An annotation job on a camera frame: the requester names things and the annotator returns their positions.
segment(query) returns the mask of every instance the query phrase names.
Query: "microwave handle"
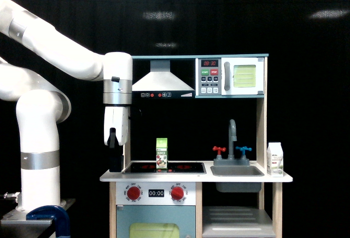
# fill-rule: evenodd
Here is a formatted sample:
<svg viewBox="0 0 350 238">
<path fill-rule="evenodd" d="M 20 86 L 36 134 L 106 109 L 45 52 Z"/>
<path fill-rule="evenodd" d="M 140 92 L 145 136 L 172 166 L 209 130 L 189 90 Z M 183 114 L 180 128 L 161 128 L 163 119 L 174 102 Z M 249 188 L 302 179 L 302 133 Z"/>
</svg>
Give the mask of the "microwave handle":
<svg viewBox="0 0 350 238">
<path fill-rule="evenodd" d="M 225 86 L 224 86 L 224 89 L 226 91 L 229 91 L 230 90 L 230 63 L 225 62 L 224 68 L 225 68 Z"/>
</svg>

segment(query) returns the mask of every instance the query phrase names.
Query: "microwave keypad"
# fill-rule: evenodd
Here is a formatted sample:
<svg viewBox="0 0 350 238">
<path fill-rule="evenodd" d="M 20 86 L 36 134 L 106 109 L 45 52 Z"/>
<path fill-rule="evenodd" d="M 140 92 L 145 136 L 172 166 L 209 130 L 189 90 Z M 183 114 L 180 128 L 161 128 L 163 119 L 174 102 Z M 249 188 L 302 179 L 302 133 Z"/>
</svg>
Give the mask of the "microwave keypad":
<svg viewBox="0 0 350 238">
<path fill-rule="evenodd" d="M 199 95 L 221 95 L 221 59 L 199 59 Z"/>
</svg>

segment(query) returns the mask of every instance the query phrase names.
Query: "oven window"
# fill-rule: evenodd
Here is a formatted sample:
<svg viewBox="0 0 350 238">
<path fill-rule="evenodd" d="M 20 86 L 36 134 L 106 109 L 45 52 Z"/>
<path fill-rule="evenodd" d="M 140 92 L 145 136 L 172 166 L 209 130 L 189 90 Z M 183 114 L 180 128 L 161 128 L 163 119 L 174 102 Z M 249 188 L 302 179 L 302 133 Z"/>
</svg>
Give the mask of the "oven window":
<svg viewBox="0 0 350 238">
<path fill-rule="evenodd" d="M 253 88 L 256 86 L 256 65 L 234 66 L 234 87 Z"/>
<path fill-rule="evenodd" d="M 173 223 L 133 223 L 129 238 L 180 238 L 179 227 Z"/>
</svg>

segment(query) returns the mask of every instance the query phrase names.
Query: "stovetop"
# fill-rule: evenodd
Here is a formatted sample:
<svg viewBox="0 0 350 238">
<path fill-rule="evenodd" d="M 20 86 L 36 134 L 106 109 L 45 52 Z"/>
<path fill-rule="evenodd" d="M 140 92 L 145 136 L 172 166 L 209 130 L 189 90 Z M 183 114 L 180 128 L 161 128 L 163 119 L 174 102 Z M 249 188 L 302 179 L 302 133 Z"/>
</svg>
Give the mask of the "stovetop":
<svg viewBox="0 0 350 238">
<path fill-rule="evenodd" d="M 157 169 L 156 162 L 133 162 L 123 173 L 192 173 L 204 174 L 202 162 L 168 162 L 168 169 Z"/>
</svg>

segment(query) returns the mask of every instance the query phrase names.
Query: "range hood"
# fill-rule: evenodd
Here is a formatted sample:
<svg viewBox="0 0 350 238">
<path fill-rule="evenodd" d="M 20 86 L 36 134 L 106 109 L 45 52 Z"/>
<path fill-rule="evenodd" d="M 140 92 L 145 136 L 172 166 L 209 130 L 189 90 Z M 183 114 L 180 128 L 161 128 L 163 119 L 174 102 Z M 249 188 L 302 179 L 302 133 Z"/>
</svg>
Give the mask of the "range hood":
<svg viewBox="0 0 350 238">
<path fill-rule="evenodd" d="M 150 72 L 132 86 L 135 98 L 194 97 L 195 90 L 170 72 L 170 60 L 151 60 Z"/>
</svg>

